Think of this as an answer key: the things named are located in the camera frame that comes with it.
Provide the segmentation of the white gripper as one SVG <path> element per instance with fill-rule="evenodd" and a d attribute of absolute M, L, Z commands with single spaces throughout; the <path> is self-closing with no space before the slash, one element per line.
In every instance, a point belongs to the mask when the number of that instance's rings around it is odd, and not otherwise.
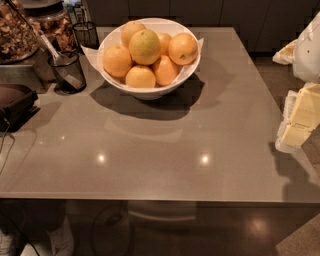
<path fill-rule="evenodd" d="M 293 63 L 294 75 L 306 83 L 298 92 L 290 90 L 285 99 L 283 121 L 277 132 L 275 147 L 294 153 L 320 125 L 320 12 L 293 40 L 275 53 L 272 61 Z"/>

